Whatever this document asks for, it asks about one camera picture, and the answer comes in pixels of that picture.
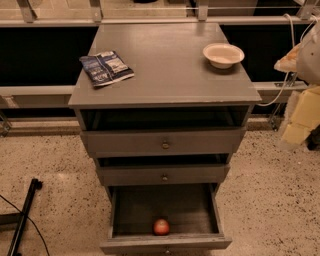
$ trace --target small bowl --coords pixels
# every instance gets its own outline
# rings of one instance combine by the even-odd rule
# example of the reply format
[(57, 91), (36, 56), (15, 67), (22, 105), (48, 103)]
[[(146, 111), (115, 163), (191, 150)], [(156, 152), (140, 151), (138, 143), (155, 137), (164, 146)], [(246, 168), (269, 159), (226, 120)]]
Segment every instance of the small bowl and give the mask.
[(244, 59), (243, 51), (231, 44), (209, 44), (203, 49), (204, 56), (210, 61), (211, 65), (227, 69)]

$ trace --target speckled floor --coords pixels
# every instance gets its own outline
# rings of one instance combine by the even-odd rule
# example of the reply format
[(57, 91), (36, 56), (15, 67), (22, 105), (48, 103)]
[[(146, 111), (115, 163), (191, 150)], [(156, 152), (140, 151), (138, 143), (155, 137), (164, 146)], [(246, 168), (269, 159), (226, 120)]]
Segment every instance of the speckled floor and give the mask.
[[(30, 217), (52, 256), (103, 255), (99, 243), (107, 237), (110, 202), (78, 132), (77, 126), (20, 127), (0, 139), (1, 195), (22, 208), (31, 179), (43, 181)], [(320, 255), (320, 151), (282, 151), (277, 136), (262, 126), (248, 131), (232, 158), (216, 198), (231, 245), (174, 255)], [(0, 210), (14, 212), (2, 200)], [(0, 255), (6, 255), (13, 231), (0, 230)], [(29, 222), (20, 252), (46, 255)]]

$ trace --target open drawer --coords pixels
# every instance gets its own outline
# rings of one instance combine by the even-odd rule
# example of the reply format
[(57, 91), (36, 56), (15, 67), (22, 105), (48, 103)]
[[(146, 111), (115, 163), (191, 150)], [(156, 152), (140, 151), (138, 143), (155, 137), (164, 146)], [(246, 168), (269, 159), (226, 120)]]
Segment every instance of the open drawer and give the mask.
[[(170, 253), (225, 249), (231, 243), (222, 232), (214, 200), (215, 184), (115, 187), (105, 254)], [(167, 236), (156, 236), (158, 218), (170, 224)]]
[(104, 186), (222, 183), (230, 169), (228, 154), (99, 158)]
[(234, 153), (245, 127), (202, 130), (83, 132), (90, 157)]

